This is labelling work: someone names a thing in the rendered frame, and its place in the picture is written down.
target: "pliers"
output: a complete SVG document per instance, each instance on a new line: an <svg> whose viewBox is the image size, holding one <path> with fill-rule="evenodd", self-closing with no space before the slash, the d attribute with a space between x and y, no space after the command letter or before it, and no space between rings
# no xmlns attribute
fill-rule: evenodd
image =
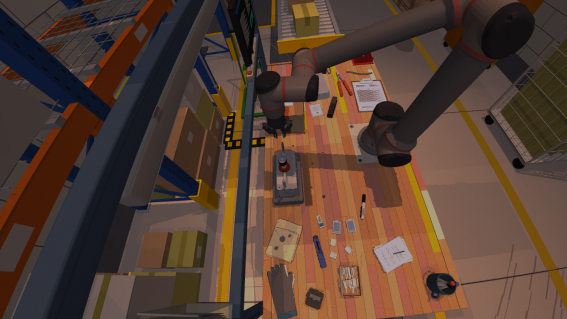
<svg viewBox="0 0 567 319"><path fill-rule="evenodd" d="M353 91L351 91L350 88L349 88L349 86L346 85L346 81L342 79L341 75L338 73L338 70L337 70L337 78L338 78L338 81L337 81L338 94L342 97L342 87L341 87L341 82L342 82L343 85L344 85L345 88L346 88L346 91L349 92L349 95L350 95L350 96L352 96Z"/></svg>

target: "black wheel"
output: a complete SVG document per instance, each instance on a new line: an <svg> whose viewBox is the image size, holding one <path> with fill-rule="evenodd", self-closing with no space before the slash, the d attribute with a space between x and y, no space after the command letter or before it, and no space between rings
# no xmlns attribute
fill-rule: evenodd
<svg viewBox="0 0 567 319"><path fill-rule="evenodd" d="M484 118L484 122L485 122L486 124L488 124L488 125L494 124L494 120L492 119L492 116L490 116L490 115L487 115L487 116Z"/></svg>
<svg viewBox="0 0 567 319"><path fill-rule="evenodd" d="M515 169L522 169L522 168L524 168L525 165L522 164L522 161L520 161L519 158L515 158L512 161L512 166L514 166Z"/></svg>

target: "work glove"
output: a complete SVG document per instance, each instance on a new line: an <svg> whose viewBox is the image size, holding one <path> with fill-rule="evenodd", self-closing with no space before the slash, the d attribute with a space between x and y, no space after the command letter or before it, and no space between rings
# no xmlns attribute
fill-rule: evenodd
<svg viewBox="0 0 567 319"><path fill-rule="evenodd" d="M272 290L277 319L297 317L293 295L293 283L295 282L293 273L288 273L284 264L275 265L268 272L268 282Z"/></svg>

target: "pen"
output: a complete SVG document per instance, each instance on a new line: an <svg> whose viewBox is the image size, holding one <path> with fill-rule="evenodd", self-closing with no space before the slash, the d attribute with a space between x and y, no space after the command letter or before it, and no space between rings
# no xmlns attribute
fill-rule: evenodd
<svg viewBox="0 0 567 319"><path fill-rule="evenodd" d="M364 220L364 206L366 204L366 195L362 195L362 206L360 207L360 220Z"/></svg>

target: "wooden table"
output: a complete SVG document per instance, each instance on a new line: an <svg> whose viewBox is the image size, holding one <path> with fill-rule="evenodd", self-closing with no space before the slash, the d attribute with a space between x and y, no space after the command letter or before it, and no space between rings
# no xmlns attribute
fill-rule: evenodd
<svg viewBox="0 0 567 319"><path fill-rule="evenodd" d="M270 65L269 68L281 75L291 74L289 63ZM346 71L367 73L368 69L381 79L374 64L353 66L349 61L337 66L351 89L350 81L369 76ZM338 97L332 74L325 77L331 97ZM315 103L320 103L327 114L330 99ZM445 239L436 236L421 198L420 189L424 190L425 185L415 160L411 165L398 168L385 168L378 163L357 164L348 125L369 122L371 112L360 113L354 96L346 94L344 103L346 112L337 104L333 118L313 118L307 106L305 134L290 134L285 139L281 135L278 139L266 137L264 251L278 218L302 225L303 233L292 263L264 254L264 319L276 319L266 272L279 263L287 264L288 270L295 274L295 304L299 318L388 318L467 308L462 288L458 288L454 295L440 299L431 298L431 292L426 288L425 278L430 273L449 273L457 281L459 279ZM280 150L281 142L286 149L301 154L305 196L302 205L276 207L272 202L272 156ZM367 194L366 216L360 220L363 194ZM324 228L319 228L317 215L321 215ZM356 232L347 233L344 223L347 219L354 220ZM341 221L340 235L331 234L334 220ZM325 269L318 263L313 247L314 235L321 241L327 262ZM386 274L373 247L397 236L404 238L413 262ZM336 247L329 246L332 238L337 240ZM354 250L351 254L344 250L347 245ZM336 260L329 257L330 251L338 253ZM340 295L337 271L340 265L358 266L361 296ZM309 288L325 293L318 311L304 304Z"/></svg>

